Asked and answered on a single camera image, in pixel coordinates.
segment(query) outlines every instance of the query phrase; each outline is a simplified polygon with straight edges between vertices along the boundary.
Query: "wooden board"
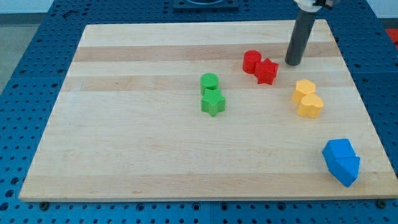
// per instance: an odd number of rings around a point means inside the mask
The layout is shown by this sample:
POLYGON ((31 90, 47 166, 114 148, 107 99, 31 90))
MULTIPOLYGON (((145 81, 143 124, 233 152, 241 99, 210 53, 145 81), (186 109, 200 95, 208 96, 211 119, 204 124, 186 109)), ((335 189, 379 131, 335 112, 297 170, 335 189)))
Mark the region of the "wooden board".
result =
POLYGON ((294 21, 86 26, 19 197, 29 202, 388 198, 398 181, 324 20, 302 64, 284 63, 294 21), (243 53, 279 62, 273 86, 243 53), (226 111, 200 110, 214 72, 226 111), (295 82, 325 107, 301 118, 295 82), (322 149, 349 138, 358 180, 341 185, 322 149))

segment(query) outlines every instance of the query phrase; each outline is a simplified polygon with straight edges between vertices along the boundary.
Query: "red cylinder block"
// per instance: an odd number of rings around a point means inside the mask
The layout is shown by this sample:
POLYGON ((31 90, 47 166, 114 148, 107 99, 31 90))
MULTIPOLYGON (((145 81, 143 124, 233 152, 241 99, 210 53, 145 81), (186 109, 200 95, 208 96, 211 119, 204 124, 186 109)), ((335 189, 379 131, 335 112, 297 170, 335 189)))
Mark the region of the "red cylinder block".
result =
POLYGON ((248 74, 254 74, 256 63, 261 61, 261 54, 257 50, 248 50, 243 55, 243 70, 248 74))

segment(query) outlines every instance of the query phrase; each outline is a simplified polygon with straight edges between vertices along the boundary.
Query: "red block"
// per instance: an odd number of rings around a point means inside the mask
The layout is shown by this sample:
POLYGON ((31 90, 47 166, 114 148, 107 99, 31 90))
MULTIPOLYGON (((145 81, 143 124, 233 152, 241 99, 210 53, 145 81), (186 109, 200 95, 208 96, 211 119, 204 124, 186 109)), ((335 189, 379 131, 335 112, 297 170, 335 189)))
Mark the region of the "red block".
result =
POLYGON ((263 62, 258 62, 256 64, 256 69, 254 70, 254 76, 258 78, 257 83, 272 85, 278 72, 278 68, 279 64, 272 62, 269 58, 265 59, 263 62))
POLYGON ((256 63, 261 61, 261 54, 257 50, 248 50, 243 55, 243 70, 248 74, 254 74, 256 63))

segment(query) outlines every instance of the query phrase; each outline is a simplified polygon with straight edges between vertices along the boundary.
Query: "red star block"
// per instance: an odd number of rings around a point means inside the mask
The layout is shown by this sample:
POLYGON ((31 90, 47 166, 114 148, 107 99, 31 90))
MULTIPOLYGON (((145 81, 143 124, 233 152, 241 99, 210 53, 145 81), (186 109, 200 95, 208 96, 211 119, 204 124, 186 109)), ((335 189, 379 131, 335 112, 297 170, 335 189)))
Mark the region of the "red star block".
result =
POLYGON ((266 83, 272 85, 276 73, 278 72, 279 64, 272 62, 269 58, 265 59, 263 62, 258 62, 256 64, 256 69, 254 71, 254 76, 258 78, 258 84, 266 83))

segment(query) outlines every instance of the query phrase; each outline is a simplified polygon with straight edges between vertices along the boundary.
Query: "green block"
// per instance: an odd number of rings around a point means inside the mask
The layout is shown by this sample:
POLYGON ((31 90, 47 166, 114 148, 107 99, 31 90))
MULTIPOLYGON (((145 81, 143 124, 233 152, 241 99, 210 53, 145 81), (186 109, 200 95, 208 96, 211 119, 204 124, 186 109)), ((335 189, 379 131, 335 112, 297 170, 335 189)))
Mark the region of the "green block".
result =
POLYGON ((218 77, 213 73, 206 73, 200 77, 200 94, 205 95, 205 90, 218 88, 218 77))
POLYGON ((225 110, 225 98, 220 89, 205 90, 205 95, 201 99, 201 110, 209 113, 212 117, 225 110))

